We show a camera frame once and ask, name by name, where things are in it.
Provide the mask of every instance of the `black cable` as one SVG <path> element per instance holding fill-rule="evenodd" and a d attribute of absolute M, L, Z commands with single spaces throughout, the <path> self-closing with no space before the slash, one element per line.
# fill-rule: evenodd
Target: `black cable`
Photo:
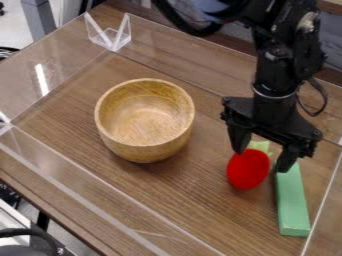
<path fill-rule="evenodd" d="M 316 80 L 315 80 L 314 78 L 310 78 L 307 81 L 308 81 L 308 83 L 311 84 L 311 86 L 314 87 L 314 89 L 320 93 L 320 96 L 322 96 L 322 98 L 323 98 L 323 105 L 322 105 L 322 107 L 320 107 L 320 109 L 319 109 L 318 111 L 310 112 L 308 109 L 306 108 L 304 104 L 302 103 L 302 100 L 300 100 L 299 96 L 298 96 L 298 103 L 299 103 L 302 109 L 304 110 L 304 112 L 306 112 L 310 116 L 315 117 L 315 116 L 318 116 L 318 115 L 323 112 L 323 110 L 326 109 L 327 98 L 328 98 L 328 97 L 327 97 L 326 89 L 324 89 L 323 86 L 316 82 Z"/>
<path fill-rule="evenodd" d="M 40 230 L 24 229 L 24 228 L 7 228 L 7 229 L 0 230 L 0 238 L 13 237 L 13 236 L 37 236 L 37 237 L 43 238 L 49 245 L 51 256 L 59 255 L 57 245 L 56 245 L 53 239 L 51 238 L 51 236 L 45 232 L 43 232 Z"/>
<path fill-rule="evenodd" d="M 222 25 L 211 22 L 210 25 L 204 28 L 192 27 L 182 16 L 175 11 L 174 7 L 166 0 L 152 0 L 159 11 L 163 13 L 166 18 L 172 22 L 172 24 L 187 34 L 198 37 L 204 37 L 212 35 L 220 28 Z"/>

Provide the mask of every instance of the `bowl rim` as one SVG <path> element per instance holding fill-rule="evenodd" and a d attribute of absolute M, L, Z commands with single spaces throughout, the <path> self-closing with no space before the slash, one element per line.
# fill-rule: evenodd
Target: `bowl rim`
<path fill-rule="evenodd" d="M 101 121 L 100 121 L 100 117 L 99 117 L 99 110 L 103 104 L 104 99 L 107 98 L 107 96 L 115 91 L 117 90 L 120 87 L 125 86 L 127 84 L 131 83 L 136 83 L 136 82 L 143 82 L 143 81 L 153 81 L 153 82 L 160 82 L 163 84 L 167 84 L 168 86 L 176 88 L 182 95 L 186 97 L 188 103 L 190 103 L 190 118 L 188 118 L 188 122 L 186 124 L 186 126 L 182 128 L 182 130 L 176 133 L 175 136 L 172 136 L 172 138 L 161 143 L 155 143 L 155 144 L 148 144 L 148 145 L 133 145 L 133 144 L 127 144 L 127 143 L 121 143 L 120 141 L 117 141 L 111 134 L 107 132 L 105 128 L 103 127 Z M 176 84 L 163 80 L 163 79 L 156 79 L 156 78 L 139 78 L 139 79 L 131 79 L 117 85 L 115 85 L 99 98 L 97 102 L 96 102 L 96 106 L 95 106 L 95 124 L 97 129 L 100 130 L 100 132 L 105 135 L 107 138 L 109 138 L 112 141 L 115 141 L 117 144 L 124 145 L 124 146 L 129 146 L 129 147 L 141 147 L 141 148 L 147 148 L 147 147 L 153 147 L 153 146 L 160 146 L 164 145 L 167 143 L 170 143 L 171 141 L 174 141 L 175 139 L 178 139 L 186 132 L 187 130 L 191 128 L 192 123 L 195 120 L 195 104 L 192 101 L 191 96 L 188 95 L 187 91 L 178 86 Z"/>

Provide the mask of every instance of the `wooden bowl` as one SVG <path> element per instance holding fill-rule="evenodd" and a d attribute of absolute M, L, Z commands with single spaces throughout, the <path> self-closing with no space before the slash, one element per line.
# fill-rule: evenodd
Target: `wooden bowl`
<path fill-rule="evenodd" d="M 149 163 L 174 155 L 188 141 L 194 102 L 175 84 L 136 79 L 104 93 L 95 108 L 100 137 L 124 159 Z"/>

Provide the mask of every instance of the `green wooden block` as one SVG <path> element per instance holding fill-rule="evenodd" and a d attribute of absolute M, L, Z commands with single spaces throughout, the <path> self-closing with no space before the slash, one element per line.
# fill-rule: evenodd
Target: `green wooden block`
<path fill-rule="evenodd" d="M 307 237 L 311 227 L 299 164 L 287 173 L 276 173 L 275 180 L 280 234 Z"/>

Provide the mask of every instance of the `red object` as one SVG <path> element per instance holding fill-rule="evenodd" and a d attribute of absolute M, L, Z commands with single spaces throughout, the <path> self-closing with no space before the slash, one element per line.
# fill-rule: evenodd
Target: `red object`
<path fill-rule="evenodd" d="M 259 150 L 246 149 L 243 154 L 234 154 L 227 166 L 227 177 L 231 185 L 239 189 L 251 189 L 264 180 L 271 161 Z"/>

